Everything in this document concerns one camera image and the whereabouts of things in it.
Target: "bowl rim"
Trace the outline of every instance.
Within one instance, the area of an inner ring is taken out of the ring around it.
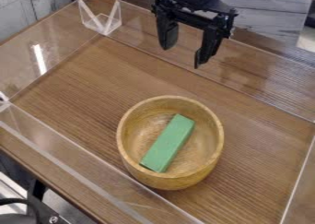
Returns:
[[[164,100],[164,99],[186,100],[186,101],[190,101],[194,104],[196,104],[200,108],[203,108],[203,110],[207,111],[207,113],[210,114],[210,116],[214,119],[215,126],[218,128],[218,144],[216,144],[216,150],[212,153],[211,158],[202,166],[198,167],[198,169],[195,171],[184,171],[183,173],[179,173],[179,174],[159,173],[156,171],[151,171],[151,170],[146,169],[144,167],[142,167],[130,157],[128,153],[126,152],[126,149],[123,147],[123,142],[122,142],[122,128],[123,128],[124,122],[127,121],[128,117],[131,116],[134,110],[152,101]],[[211,109],[204,104],[202,104],[199,101],[188,99],[183,96],[164,95],[164,96],[158,96],[158,97],[154,97],[154,98],[150,98],[150,99],[146,99],[146,100],[138,102],[136,105],[124,113],[124,115],[119,121],[119,124],[118,124],[116,140],[118,140],[118,150],[119,150],[120,156],[138,171],[146,173],[147,175],[150,175],[152,177],[178,179],[178,178],[188,177],[188,176],[199,173],[200,171],[204,171],[211,166],[211,164],[216,161],[216,159],[220,157],[223,145],[224,145],[224,130],[223,130],[223,125],[220,123],[218,116],[215,115],[215,113],[211,111]]]

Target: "wooden bowl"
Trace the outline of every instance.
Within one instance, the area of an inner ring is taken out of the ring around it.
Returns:
[[[159,173],[139,162],[176,113],[196,122],[195,130],[167,171]],[[179,96],[139,102],[118,126],[118,149],[126,168],[138,181],[162,190],[180,190],[206,178],[219,160],[223,143],[223,126],[212,111],[198,101]]]

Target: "green rectangular block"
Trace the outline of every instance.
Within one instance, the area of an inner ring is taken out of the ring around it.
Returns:
[[[152,171],[166,172],[194,127],[195,122],[176,114],[143,157],[140,165]]]

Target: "green block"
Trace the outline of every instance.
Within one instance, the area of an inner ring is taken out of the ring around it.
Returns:
[[[140,165],[152,171],[166,172],[194,127],[195,122],[176,114],[143,157]]]

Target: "wooden table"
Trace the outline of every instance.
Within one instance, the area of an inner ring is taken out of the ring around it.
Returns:
[[[86,1],[94,10],[106,11],[115,0]],[[80,30],[67,25],[71,12],[69,6],[53,18],[64,23],[59,27],[64,33],[72,29],[79,38]],[[135,37],[144,33],[139,40],[146,48],[156,41],[150,35],[154,23],[148,14],[135,15],[147,20],[144,29],[132,23],[112,38],[119,39],[119,34],[128,37],[131,30]],[[182,39],[191,48],[184,49],[180,42],[178,51],[191,54],[196,49],[195,33],[190,29],[186,33]],[[39,128],[33,130],[27,124],[20,128],[81,176],[56,166],[4,130],[1,149],[98,222],[136,223],[83,182],[86,176],[106,188],[111,179],[98,171],[99,160],[87,160],[86,155],[95,158],[92,153],[128,174],[116,145],[119,119],[150,97],[190,97],[220,118],[226,149],[212,174],[200,184],[178,192],[156,191],[158,194],[206,223],[278,223],[312,141],[315,120],[315,69],[282,55],[224,41],[219,54],[195,71],[188,65],[178,67],[98,35],[12,100],[83,147],[77,152],[49,136],[43,139],[36,133]],[[311,206],[311,201],[304,199],[300,204]],[[306,211],[302,206],[295,215],[304,217],[306,223],[315,221],[311,209]]]

